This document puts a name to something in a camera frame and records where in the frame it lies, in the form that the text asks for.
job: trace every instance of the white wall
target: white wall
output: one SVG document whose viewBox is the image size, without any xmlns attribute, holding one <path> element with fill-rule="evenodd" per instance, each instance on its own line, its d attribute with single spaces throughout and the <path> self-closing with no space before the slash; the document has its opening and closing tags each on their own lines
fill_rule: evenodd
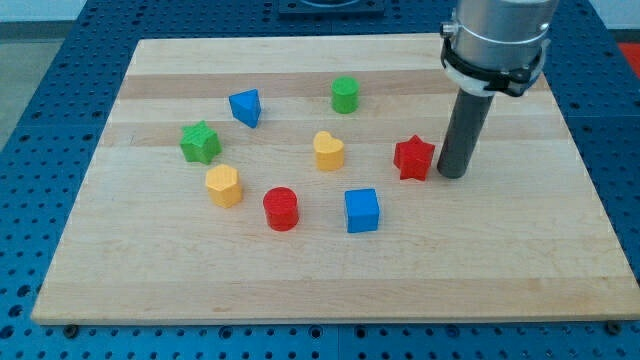
<svg viewBox="0 0 640 360">
<path fill-rule="evenodd" d="M 85 1 L 0 0 L 0 21 L 74 20 Z M 640 29 L 640 0 L 590 1 L 608 28 Z"/>
<path fill-rule="evenodd" d="M 86 0 L 0 0 L 0 22 L 75 20 Z"/>
<path fill-rule="evenodd" d="M 607 28 L 640 29 L 640 0 L 590 1 Z"/>
</svg>

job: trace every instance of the yellow block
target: yellow block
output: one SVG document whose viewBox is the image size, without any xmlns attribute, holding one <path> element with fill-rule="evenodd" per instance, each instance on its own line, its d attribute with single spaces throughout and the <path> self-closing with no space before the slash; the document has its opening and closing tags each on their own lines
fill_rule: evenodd
<svg viewBox="0 0 640 360">
<path fill-rule="evenodd" d="M 223 208 L 230 208 L 242 200 L 242 185 L 238 170 L 221 164 L 207 171 L 205 185 L 211 201 Z"/>
<path fill-rule="evenodd" d="M 316 167 L 319 170 L 338 170 L 344 165 L 344 143 L 331 136 L 328 131 L 320 131 L 313 138 L 316 153 Z"/>
</svg>

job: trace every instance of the blue cube block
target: blue cube block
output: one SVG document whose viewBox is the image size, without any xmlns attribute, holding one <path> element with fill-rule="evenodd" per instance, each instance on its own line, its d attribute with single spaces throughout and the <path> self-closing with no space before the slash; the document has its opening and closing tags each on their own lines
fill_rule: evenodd
<svg viewBox="0 0 640 360">
<path fill-rule="evenodd" d="M 347 232 L 378 230 L 380 207 L 375 189 L 349 190 L 344 193 Z"/>
<path fill-rule="evenodd" d="M 258 126 L 260 117 L 260 98 L 258 90 L 248 90 L 229 96 L 229 104 L 233 117 L 242 121 L 250 128 Z"/>
</svg>

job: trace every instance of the black cylindrical end effector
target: black cylindrical end effector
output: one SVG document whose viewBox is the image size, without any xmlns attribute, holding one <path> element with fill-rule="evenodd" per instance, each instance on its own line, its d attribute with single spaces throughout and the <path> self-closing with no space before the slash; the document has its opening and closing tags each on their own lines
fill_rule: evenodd
<svg viewBox="0 0 640 360">
<path fill-rule="evenodd" d="M 438 171 L 457 179 L 467 171 L 471 154 L 487 117 L 493 96 L 474 96 L 460 89 L 451 113 L 447 136 L 442 144 Z"/>
</svg>

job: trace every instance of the blue perforated table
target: blue perforated table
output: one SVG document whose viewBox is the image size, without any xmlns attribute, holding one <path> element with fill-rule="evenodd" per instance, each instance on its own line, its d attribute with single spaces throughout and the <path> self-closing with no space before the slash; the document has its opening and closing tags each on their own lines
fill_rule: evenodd
<svg viewBox="0 0 640 360">
<path fill-rule="evenodd" d="M 0 359 L 640 357 L 640 322 L 81 327 L 72 339 L 60 327 L 31 322 L 40 284 L 139 39 L 436 32 L 455 1 L 387 0 L 384 17 L 286 20 L 278 18 L 277 5 L 87 2 L 0 155 Z M 587 0 L 560 2 L 551 38 L 545 75 L 640 277 L 640 82 Z"/>
</svg>

